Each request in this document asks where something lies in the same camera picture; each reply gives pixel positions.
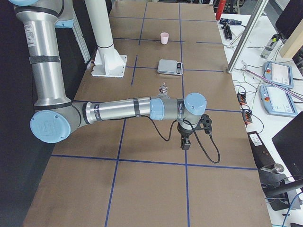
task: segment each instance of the red bottle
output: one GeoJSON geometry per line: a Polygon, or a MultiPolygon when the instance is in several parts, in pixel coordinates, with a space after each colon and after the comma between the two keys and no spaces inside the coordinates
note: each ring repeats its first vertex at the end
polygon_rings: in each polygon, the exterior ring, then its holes
{"type": "Polygon", "coordinates": [[[223,9],[225,7],[225,4],[226,4],[226,0],[220,0],[218,10],[217,10],[217,13],[216,13],[216,20],[220,20],[221,14],[222,14],[223,9]]]}

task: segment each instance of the pink cup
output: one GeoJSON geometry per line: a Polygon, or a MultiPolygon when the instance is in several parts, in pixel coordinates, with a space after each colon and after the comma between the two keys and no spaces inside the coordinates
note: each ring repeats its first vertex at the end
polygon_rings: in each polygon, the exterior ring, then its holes
{"type": "Polygon", "coordinates": [[[162,44],[167,44],[167,42],[169,41],[169,34],[166,33],[166,32],[162,32],[160,34],[160,36],[161,36],[161,43],[162,44]]]}

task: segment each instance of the white table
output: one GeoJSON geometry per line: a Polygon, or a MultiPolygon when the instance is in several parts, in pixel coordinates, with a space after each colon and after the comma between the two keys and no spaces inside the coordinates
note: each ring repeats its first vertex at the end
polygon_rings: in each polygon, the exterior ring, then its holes
{"type": "MultiPolygon", "coordinates": [[[[242,21],[243,25],[246,25],[250,15],[233,15],[233,14],[222,14],[222,18],[229,18],[229,19],[236,19],[242,21]]],[[[224,45],[228,45],[232,40],[225,40],[223,30],[221,29],[221,24],[218,22],[218,27],[220,30],[221,39],[223,41],[224,45]]],[[[231,26],[231,30],[233,32],[233,38],[235,38],[237,35],[239,35],[245,28],[243,26],[231,26]]],[[[273,28],[272,24],[270,23],[267,16],[262,16],[259,19],[259,22],[257,23],[257,26],[252,31],[251,36],[249,37],[249,40],[246,44],[247,47],[260,47],[260,48],[244,48],[244,51],[242,55],[240,56],[239,61],[237,62],[235,68],[241,69],[243,67],[242,61],[244,61],[248,65],[252,66],[261,66],[264,65],[267,61],[274,61],[276,58],[275,52],[280,47],[281,41],[275,46],[272,53],[269,55],[267,59],[262,59],[260,57],[260,54],[262,53],[264,46],[267,45],[269,39],[272,37],[273,34],[275,34],[276,31],[273,28]]],[[[238,44],[240,39],[238,39],[233,46],[236,46],[238,44]]],[[[234,50],[232,48],[224,47],[225,54],[227,57],[227,61],[229,62],[234,50]]],[[[292,59],[285,59],[282,58],[280,54],[277,55],[276,62],[286,62],[285,64],[291,65],[293,69],[293,77],[298,79],[303,79],[302,75],[300,74],[298,68],[296,67],[295,63],[292,61],[292,59]]],[[[248,67],[249,70],[257,73],[258,75],[263,75],[263,67],[260,68],[253,68],[248,67]]],[[[258,78],[253,78],[252,75],[248,73],[244,73],[245,77],[243,76],[243,73],[239,70],[233,70],[232,72],[232,79],[234,80],[235,85],[241,84],[241,86],[245,87],[246,92],[248,91],[256,91],[251,85],[258,87],[258,84],[260,80],[258,78]]],[[[294,81],[294,88],[292,89],[295,92],[303,93],[303,81],[294,81]]],[[[273,142],[272,138],[285,126],[287,125],[292,118],[291,117],[282,117],[282,116],[273,116],[267,114],[266,110],[264,109],[260,95],[259,95],[259,89],[256,93],[256,97],[254,100],[253,105],[253,99],[254,99],[253,93],[248,93],[246,95],[247,105],[252,108],[252,113],[256,115],[260,120],[264,123],[264,130],[259,134],[261,139],[263,140],[265,146],[269,150],[270,154],[272,155],[273,159],[276,163],[280,163],[285,167],[284,174],[286,176],[291,176],[288,169],[286,168],[284,162],[282,161],[281,157],[279,156],[273,142]]],[[[303,111],[303,104],[295,104],[297,111],[301,112],[303,111]]],[[[260,132],[262,129],[261,122],[256,119],[255,117],[252,117],[253,123],[249,124],[246,128],[247,132],[250,131],[257,131],[260,132]]],[[[287,210],[280,210],[280,211],[273,211],[271,206],[267,204],[268,212],[271,218],[271,222],[273,225],[282,225],[284,216],[282,214],[285,214],[287,210]]],[[[301,210],[291,210],[290,216],[287,218],[285,226],[289,227],[290,223],[297,223],[303,225],[303,207],[301,206],[301,210]]]]}

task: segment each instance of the black band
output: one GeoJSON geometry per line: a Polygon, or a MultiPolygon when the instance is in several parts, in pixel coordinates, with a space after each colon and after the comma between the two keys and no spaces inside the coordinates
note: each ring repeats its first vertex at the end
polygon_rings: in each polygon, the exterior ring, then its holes
{"type": "Polygon", "coordinates": [[[71,106],[71,102],[56,105],[35,105],[35,110],[53,110],[71,106]]]}
{"type": "Polygon", "coordinates": [[[58,14],[58,17],[59,16],[61,16],[62,15],[62,13],[63,13],[63,11],[64,11],[64,0],[62,0],[62,7],[61,7],[61,10],[60,10],[60,12],[59,12],[59,14],[58,14]]]}
{"type": "Polygon", "coordinates": [[[38,64],[38,63],[45,63],[45,62],[58,62],[60,63],[60,57],[59,56],[30,56],[29,62],[31,65],[38,64]]]}
{"type": "Polygon", "coordinates": [[[86,105],[87,105],[87,103],[83,103],[82,115],[83,115],[83,119],[84,119],[85,123],[90,124],[89,121],[87,120],[87,116],[86,116],[86,105]]]}
{"type": "Polygon", "coordinates": [[[99,103],[95,104],[95,106],[94,106],[94,108],[95,108],[95,110],[94,110],[94,112],[95,112],[95,117],[96,117],[96,120],[97,120],[97,121],[102,121],[102,118],[101,118],[101,116],[100,116],[99,107],[100,107],[100,104],[99,104],[99,103]]]}
{"type": "Polygon", "coordinates": [[[136,117],[141,117],[138,98],[134,98],[134,114],[136,117]]]}
{"type": "Polygon", "coordinates": [[[100,47],[100,48],[106,49],[106,48],[111,47],[112,45],[114,45],[114,43],[113,43],[113,44],[111,44],[111,45],[110,45],[110,46],[108,46],[108,47],[102,47],[102,46],[98,46],[98,45],[97,45],[97,47],[100,47]]]}
{"type": "Polygon", "coordinates": [[[178,115],[177,115],[177,122],[182,122],[184,119],[184,101],[183,99],[177,99],[178,105],[178,115]]]}
{"type": "Polygon", "coordinates": [[[81,114],[80,114],[79,110],[78,110],[78,109],[77,109],[75,106],[73,106],[73,105],[71,105],[71,106],[72,106],[72,108],[74,108],[74,109],[77,111],[77,113],[79,114],[80,123],[79,123],[78,127],[80,127],[81,122],[82,122],[82,117],[81,117],[81,114]]]}
{"type": "Polygon", "coordinates": [[[16,14],[20,13],[20,12],[25,12],[25,11],[43,12],[43,13],[48,13],[48,14],[54,15],[55,17],[58,17],[58,13],[52,9],[47,9],[47,8],[42,8],[42,7],[37,7],[37,6],[22,6],[22,7],[15,8],[16,14]]]}

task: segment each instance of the blue joint cap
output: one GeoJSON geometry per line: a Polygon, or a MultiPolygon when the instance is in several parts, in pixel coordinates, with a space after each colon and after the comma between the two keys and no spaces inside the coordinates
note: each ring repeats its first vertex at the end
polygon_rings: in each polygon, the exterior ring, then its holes
{"type": "Polygon", "coordinates": [[[29,6],[38,2],[38,0],[9,0],[9,1],[17,6],[29,6]]]}
{"type": "Polygon", "coordinates": [[[199,93],[190,93],[184,99],[185,108],[193,115],[200,116],[204,114],[207,101],[199,93]]]}
{"type": "Polygon", "coordinates": [[[30,120],[30,129],[38,139],[46,143],[60,142],[71,133],[71,126],[65,117],[51,110],[35,113],[30,120]]]}
{"type": "Polygon", "coordinates": [[[150,118],[153,120],[162,120],[164,118],[164,104],[159,98],[150,101],[150,118]]]}
{"type": "Polygon", "coordinates": [[[72,28],[74,25],[74,20],[61,20],[55,24],[55,28],[72,28]]]}

